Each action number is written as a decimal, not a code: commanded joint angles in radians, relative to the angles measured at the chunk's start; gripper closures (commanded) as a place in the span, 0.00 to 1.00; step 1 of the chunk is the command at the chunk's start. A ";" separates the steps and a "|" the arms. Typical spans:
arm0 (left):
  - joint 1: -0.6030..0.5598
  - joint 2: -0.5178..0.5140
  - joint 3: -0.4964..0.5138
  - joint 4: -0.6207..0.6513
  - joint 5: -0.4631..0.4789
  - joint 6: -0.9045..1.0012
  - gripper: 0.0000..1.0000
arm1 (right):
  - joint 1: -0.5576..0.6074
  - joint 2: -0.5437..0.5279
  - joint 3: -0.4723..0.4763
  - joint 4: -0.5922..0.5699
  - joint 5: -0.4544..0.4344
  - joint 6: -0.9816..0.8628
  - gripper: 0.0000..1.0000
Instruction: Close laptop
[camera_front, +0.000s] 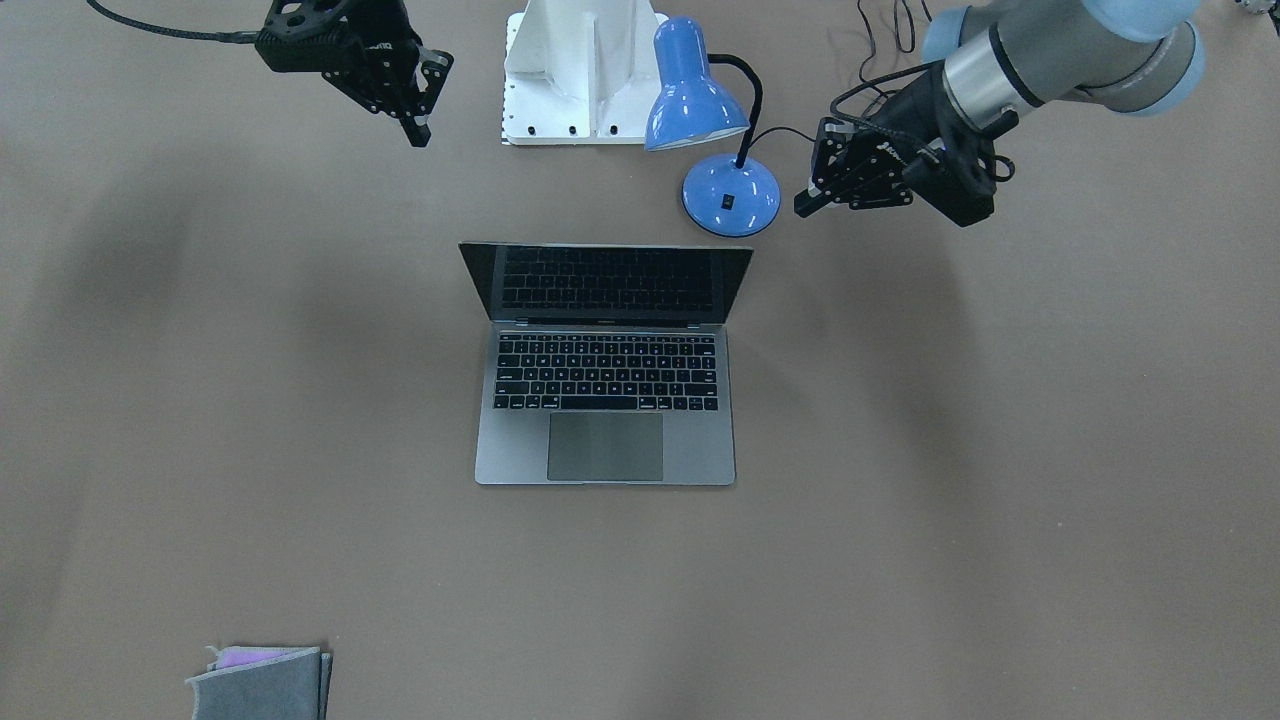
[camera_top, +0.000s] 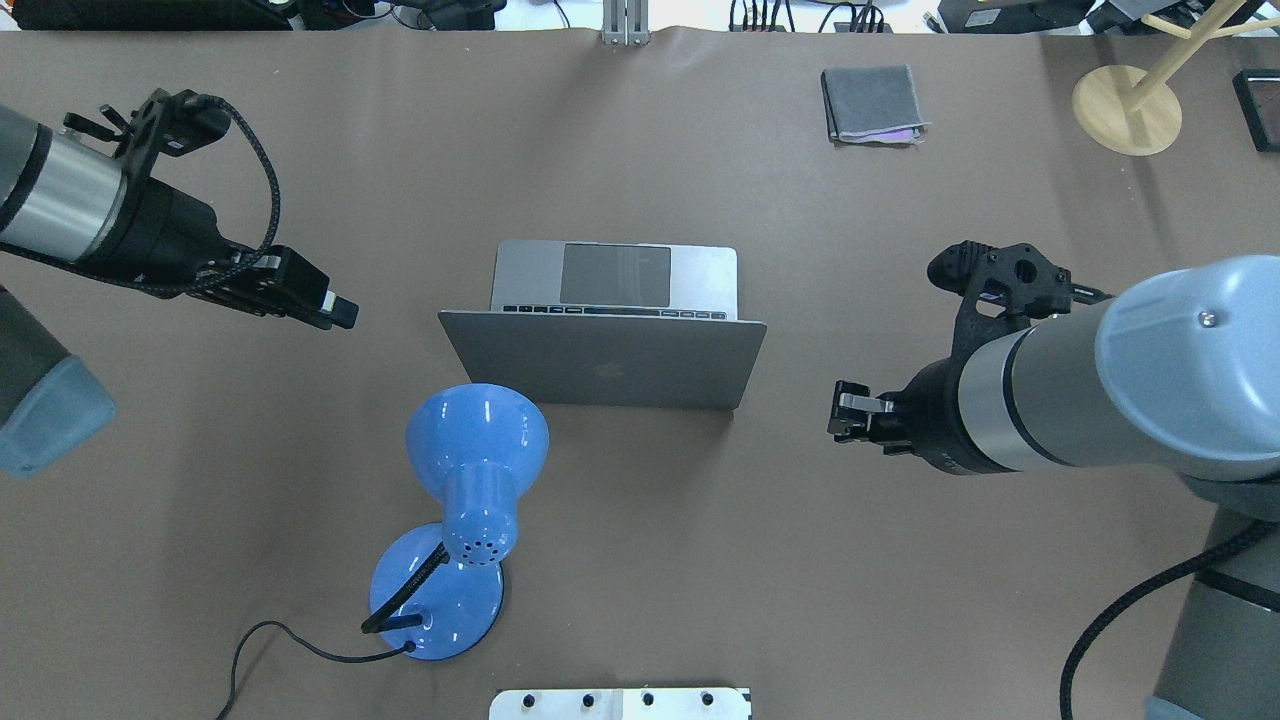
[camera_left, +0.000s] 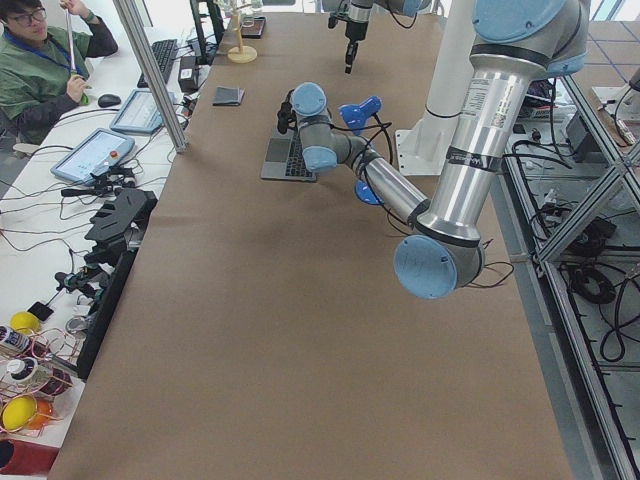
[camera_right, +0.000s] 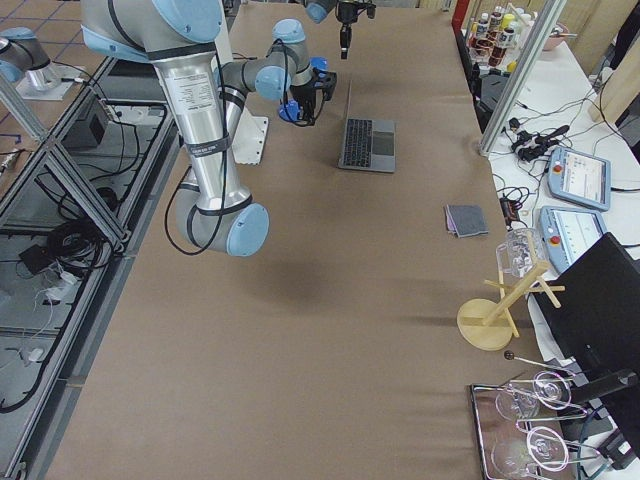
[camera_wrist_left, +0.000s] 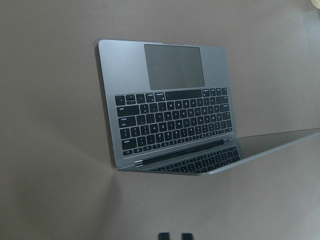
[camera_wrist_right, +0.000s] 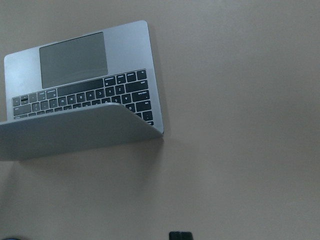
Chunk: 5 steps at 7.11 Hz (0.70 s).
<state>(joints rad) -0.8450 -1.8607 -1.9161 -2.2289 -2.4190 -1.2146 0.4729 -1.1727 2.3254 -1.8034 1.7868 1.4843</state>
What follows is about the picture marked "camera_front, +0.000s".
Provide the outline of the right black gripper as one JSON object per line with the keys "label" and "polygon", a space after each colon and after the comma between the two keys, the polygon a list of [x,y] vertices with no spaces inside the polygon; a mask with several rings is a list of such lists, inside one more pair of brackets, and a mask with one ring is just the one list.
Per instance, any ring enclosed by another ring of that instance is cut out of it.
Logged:
{"label": "right black gripper", "polygon": [[402,120],[410,145],[425,149],[428,120],[454,56],[424,44],[403,1],[351,1],[339,24],[348,38],[339,68],[326,70],[325,81],[370,113]]}

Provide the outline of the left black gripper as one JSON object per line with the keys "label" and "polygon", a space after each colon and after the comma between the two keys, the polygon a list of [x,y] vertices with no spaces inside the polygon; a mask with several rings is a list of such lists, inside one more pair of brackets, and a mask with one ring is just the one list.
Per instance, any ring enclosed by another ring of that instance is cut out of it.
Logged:
{"label": "left black gripper", "polygon": [[794,196],[794,213],[809,218],[840,208],[896,208],[923,200],[906,186],[902,170],[938,138],[933,105],[887,105],[852,120],[820,118],[812,182]]}

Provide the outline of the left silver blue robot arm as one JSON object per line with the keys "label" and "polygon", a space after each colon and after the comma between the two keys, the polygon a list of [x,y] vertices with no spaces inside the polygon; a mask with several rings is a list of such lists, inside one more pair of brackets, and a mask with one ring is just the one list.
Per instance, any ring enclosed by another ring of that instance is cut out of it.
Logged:
{"label": "left silver blue robot arm", "polygon": [[934,18],[908,83],[860,115],[842,99],[817,128],[809,186],[794,210],[908,205],[920,199],[954,224],[995,210],[995,141],[1059,100],[1125,117],[1184,101],[1207,51],[1194,1],[992,1]]}

